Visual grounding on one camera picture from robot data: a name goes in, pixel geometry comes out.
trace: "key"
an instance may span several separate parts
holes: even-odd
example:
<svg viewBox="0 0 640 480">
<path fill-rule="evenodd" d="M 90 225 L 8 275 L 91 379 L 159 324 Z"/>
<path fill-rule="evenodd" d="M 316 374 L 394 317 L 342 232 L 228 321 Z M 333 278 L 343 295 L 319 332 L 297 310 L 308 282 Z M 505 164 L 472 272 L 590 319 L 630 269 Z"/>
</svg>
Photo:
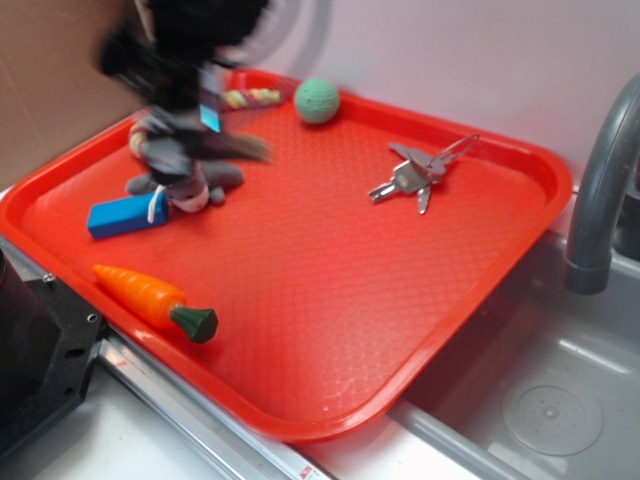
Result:
<svg viewBox="0 0 640 480">
<path fill-rule="evenodd" d="M 393 177 L 389 182 L 371 190 L 369 197 L 376 204 L 397 192 L 406 194 L 417 192 L 418 212 L 421 215 L 424 214 L 429 205 L 431 185 L 440 183 L 447 173 L 446 166 L 472 148 L 478 138 L 478 135 L 464 137 L 435 157 L 416 148 L 407 148 L 401 143 L 390 143 L 389 148 L 406 161 L 393 169 Z"/>
<path fill-rule="evenodd" d="M 378 203 L 396 192 L 415 193 L 425 188 L 429 183 L 431 183 L 431 179 L 423 177 L 411 160 L 407 160 L 393 169 L 391 181 L 371 190 L 369 196 L 373 203 Z"/>
</svg>

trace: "green ball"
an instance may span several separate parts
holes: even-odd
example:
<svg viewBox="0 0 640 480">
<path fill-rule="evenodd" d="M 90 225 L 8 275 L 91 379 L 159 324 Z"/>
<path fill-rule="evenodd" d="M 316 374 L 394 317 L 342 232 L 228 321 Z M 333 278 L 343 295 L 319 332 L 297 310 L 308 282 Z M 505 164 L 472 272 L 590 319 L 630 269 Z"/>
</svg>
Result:
<svg viewBox="0 0 640 480">
<path fill-rule="evenodd" d="M 298 86 L 293 103 L 305 122 L 324 123 L 331 120 L 338 111 L 340 95 L 328 80 L 310 78 Z"/>
</svg>

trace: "gray faucet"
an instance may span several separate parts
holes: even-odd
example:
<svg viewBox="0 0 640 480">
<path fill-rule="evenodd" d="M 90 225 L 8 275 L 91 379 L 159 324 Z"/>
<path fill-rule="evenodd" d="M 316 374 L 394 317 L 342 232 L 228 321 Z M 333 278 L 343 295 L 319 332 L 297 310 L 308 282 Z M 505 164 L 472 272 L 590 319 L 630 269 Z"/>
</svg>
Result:
<svg viewBox="0 0 640 480">
<path fill-rule="evenodd" d="M 569 290 L 592 295 L 606 288 L 612 246 L 640 259 L 639 156 L 640 74 L 612 105 L 580 184 L 563 261 Z"/>
</svg>

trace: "orange plastic tray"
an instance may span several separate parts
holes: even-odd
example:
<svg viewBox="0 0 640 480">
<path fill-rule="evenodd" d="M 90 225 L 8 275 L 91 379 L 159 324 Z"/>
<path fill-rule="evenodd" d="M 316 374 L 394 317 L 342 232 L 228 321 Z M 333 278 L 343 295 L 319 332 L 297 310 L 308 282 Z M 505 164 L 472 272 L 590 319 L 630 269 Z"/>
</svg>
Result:
<svg viewBox="0 0 640 480">
<path fill-rule="evenodd" d="M 246 81 L 278 84 L 258 72 Z M 91 206 L 125 196 L 142 172 L 127 119 L 12 189 L 0 231 L 207 397 L 286 442 L 335 437 L 385 412 L 571 195 L 548 151 L 346 93 L 320 127 L 291 103 L 225 121 L 274 156 L 238 162 L 246 183 L 222 207 L 92 239 Z M 414 195 L 371 204 L 367 192 L 402 161 L 389 142 L 435 154 L 473 133 L 480 141 L 433 187 L 425 215 Z M 217 336 L 197 345 L 177 327 L 154 330 L 98 286 L 94 263 L 154 275 L 215 308 Z"/>
</svg>

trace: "gray sink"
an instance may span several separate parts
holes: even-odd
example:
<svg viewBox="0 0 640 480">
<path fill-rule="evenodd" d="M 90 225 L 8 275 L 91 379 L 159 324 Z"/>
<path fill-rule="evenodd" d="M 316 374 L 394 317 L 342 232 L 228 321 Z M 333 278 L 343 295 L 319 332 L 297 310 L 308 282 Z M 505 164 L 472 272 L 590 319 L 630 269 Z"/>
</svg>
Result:
<svg viewBox="0 0 640 480">
<path fill-rule="evenodd" d="M 543 237 L 403 396 L 481 478 L 640 475 L 639 264 L 615 257 L 608 288 L 580 296 L 563 247 Z"/>
</svg>

